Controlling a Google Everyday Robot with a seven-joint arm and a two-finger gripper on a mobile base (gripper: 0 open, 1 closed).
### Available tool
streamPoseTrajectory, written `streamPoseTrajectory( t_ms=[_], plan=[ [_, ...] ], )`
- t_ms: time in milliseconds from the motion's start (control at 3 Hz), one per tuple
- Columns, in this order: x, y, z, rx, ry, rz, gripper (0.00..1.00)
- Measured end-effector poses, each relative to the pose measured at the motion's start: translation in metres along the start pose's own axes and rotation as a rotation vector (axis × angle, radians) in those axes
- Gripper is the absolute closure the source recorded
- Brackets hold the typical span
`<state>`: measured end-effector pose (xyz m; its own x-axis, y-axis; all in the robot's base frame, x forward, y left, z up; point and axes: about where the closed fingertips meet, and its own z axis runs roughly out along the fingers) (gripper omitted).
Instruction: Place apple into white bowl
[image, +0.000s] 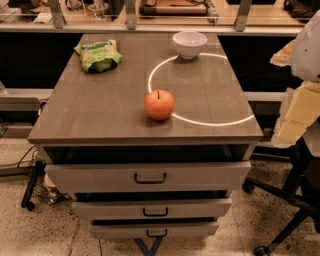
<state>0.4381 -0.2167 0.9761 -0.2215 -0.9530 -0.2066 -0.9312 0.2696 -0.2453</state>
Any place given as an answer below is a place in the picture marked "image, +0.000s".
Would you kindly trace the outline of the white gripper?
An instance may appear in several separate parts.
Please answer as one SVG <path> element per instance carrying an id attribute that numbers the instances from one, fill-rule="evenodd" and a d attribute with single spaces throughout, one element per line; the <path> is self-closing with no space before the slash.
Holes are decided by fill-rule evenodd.
<path id="1" fill-rule="evenodd" d="M 292 74 L 304 80 L 297 89 L 286 91 L 271 138 L 274 146 L 289 147 L 320 116 L 320 10 L 295 41 L 290 41 L 271 57 L 270 63 L 279 67 L 291 65 Z"/>

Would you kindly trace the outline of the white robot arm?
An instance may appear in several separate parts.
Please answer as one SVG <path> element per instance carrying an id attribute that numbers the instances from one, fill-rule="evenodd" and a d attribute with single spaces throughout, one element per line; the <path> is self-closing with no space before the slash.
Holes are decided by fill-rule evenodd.
<path id="1" fill-rule="evenodd" d="M 282 98 L 271 144 L 289 148 L 300 138 L 312 153 L 319 155 L 320 125 L 320 11 L 304 26 L 296 39 L 271 58 L 278 64 L 286 56 L 292 75 L 302 80 L 297 89 L 288 89 Z"/>

